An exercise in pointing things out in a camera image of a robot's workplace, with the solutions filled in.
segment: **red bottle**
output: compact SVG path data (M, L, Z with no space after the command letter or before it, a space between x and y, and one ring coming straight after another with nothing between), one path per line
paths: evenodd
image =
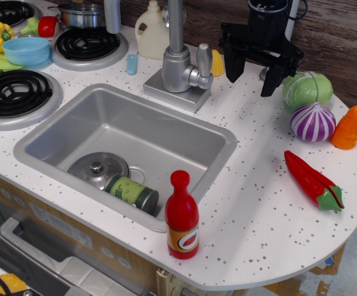
M199 249L199 209L187 191L191 177L186 171L175 171L170 177L174 192L167 200L167 245L172 256L193 257Z

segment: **black coil burner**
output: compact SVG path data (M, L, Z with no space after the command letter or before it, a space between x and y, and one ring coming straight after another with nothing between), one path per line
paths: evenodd
M72 28L56 41L57 50L68 60L96 60L117 50L119 39L104 28Z
M38 72L15 70L0 74L0 117L34 111L51 96L48 80Z
M20 1L0 1L0 22L11 27L34 16L35 11L27 3Z

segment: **sink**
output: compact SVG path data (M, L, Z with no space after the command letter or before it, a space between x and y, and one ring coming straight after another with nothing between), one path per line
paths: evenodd
M170 175L186 170L189 192L203 198L234 152L227 129L153 103L107 84L83 89L14 147L19 161L155 231L166 231ZM79 179L67 171L94 152L119 155L130 178L159 192L153 214Z

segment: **white jug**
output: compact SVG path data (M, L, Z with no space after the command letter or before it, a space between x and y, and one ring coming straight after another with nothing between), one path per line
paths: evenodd
M147 28L143 33L139 31L144 24ZM162 19L162 11L158 1L149 1L148 10L137 20L134 26L139 55L150 59L162 60L166 48L170 45L169 29Z

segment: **faucet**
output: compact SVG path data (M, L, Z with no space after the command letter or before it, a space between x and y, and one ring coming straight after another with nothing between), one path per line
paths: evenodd
M191 65L191 54L184 45L183 0L168 1L170 46L166 48L162 65L163 87L172 93L183 93L191 87L210 89L212 53L207 43L199 45L198 67Z
M197 66L184 45L183 0L168 0L170 45L163 55L162 69L144 83L144 94L176 107L196 112L211 94L212 53L206 43L199 45Z
M111 34L121 32L120 0L104 0L105 27Z

